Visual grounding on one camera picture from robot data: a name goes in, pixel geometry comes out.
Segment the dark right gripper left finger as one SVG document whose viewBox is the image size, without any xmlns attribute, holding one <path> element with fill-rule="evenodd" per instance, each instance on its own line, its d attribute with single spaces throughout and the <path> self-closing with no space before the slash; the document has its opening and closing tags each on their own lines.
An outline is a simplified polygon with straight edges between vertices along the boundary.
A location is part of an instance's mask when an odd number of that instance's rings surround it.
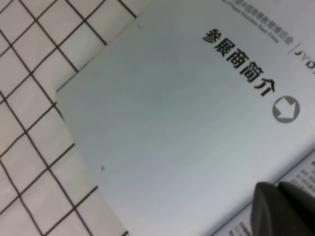
<svg viewBox="0 0 315 236">
<path fill-rule="evenodd" d="M 309 228 L 290 205 L 278 185 L 259 182 L 255 186 L 251 227 L 254 236 L 313 236 Z"/>
</svg>

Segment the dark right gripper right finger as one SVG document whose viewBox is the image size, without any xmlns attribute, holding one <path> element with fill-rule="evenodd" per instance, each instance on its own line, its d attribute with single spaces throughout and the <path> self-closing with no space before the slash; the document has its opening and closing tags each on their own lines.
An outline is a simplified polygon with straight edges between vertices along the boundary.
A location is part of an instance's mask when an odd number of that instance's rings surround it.
<svg viewBox="0 0 315 236">
<path fill-rule="evenodd" d="M 315 198 L 290 182 L 280 182 L 278 189 L 309 228 L 315 227 Z"/>
</svg>

